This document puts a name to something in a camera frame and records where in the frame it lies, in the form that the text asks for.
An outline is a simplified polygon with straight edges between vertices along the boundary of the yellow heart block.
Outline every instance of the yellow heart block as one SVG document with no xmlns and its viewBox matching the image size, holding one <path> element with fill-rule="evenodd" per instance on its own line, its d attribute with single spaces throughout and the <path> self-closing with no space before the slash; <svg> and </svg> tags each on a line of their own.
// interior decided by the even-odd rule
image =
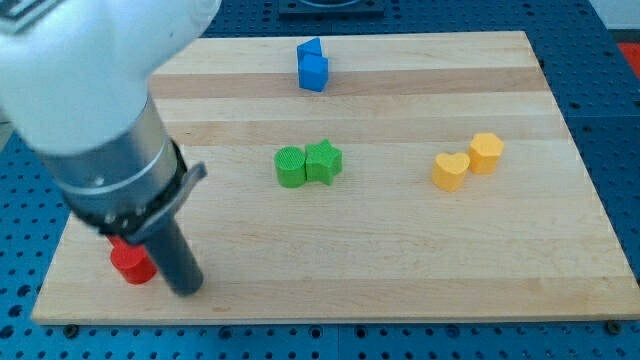
<svg viewBox="0 0 640 360">
<path fill-rule="evenodd" d="M 480 133 L 473 136 L 469 145 L 471 165 L 474 174 L 491 174 L 496 170 L 498 160 L 504 150 L 504 142 L 493 133 Z"/>
<path fill-rule="evenodd" d="M 471 159 L 465 153 L 446 154 L 436 156 L 431 172 L 431 181 L 440 189 L 454 192 L 460 188 Z"/>
</svg>

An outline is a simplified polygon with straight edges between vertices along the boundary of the green star block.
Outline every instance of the green star block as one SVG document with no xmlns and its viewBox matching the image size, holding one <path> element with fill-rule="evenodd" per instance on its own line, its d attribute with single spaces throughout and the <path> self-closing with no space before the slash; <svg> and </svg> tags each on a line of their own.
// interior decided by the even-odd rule
<svg viewBox="0 0 640 360">
<path fill-rule="evenodd" d="M 333 183 L 333 177 L 342 171 L 342 151 L 334 148 L 329 140 L 305 146 L 307 150 L 307 181 Z"/>
<path fill-rule="evenodd" d="M 273 158 L 278 175 L 278 182 L 286 188 L 297 188 L 307 181 L 305 173 L 305 155 L 302 149 L 286 146 L 280 149 Z"/>
</svg>

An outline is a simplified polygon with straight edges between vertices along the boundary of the blue cube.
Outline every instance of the blue cube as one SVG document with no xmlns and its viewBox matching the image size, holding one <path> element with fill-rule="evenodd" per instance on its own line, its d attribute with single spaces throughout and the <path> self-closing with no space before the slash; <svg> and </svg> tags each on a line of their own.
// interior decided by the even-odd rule
<svg viewBox="0 0 640 360">
<path fill-rule="evenodd" d="M 329 59 L 307 54 L 298 63 L 298 82 L 300 87 L 321 92 L 329 80 Z"/>
<path fill-rule="evenodd" d="M 316 56 L 322 56 L 322 46 L 320 45 L 320 38 L 313 38 L 304 44 L 298 45 L 298 64 L 305 55 L 311 54 Z"/>
</svg>

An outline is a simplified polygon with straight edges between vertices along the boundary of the blue pegboard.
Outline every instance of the blue pegboard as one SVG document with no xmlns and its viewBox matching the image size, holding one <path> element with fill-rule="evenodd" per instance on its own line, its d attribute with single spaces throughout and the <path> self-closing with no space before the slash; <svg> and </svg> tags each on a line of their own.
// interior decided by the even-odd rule
<svg viewBox="0 0 640 360">
<path fill-rule="evenodd" d="M 223 1 L 207 37 L 524 30 L 636 277 L 638 81 L 587 0 L 386 0 L 385 16 L 278 20 L 275 1 Z M 0 359 L 640 358 L 640 322 L 62 327 L 29 320 L 69 211 L 14 136 L 0 154 Z"/>
</svg>

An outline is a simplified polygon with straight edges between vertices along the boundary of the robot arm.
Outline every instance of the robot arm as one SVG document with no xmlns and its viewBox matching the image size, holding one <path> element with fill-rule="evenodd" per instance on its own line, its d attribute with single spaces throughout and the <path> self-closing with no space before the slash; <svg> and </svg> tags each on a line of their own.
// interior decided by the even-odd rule
<svg viewBox="0 0 640 360">
<path fill-rule="evenodd" d="M 0 1 L 0 104 L 81 219 L 144 244 L 172 289 L 202 283 L 173 214 L 187 172 L 149 95 L 151 73 L 220 0 Z"/>
</svg>

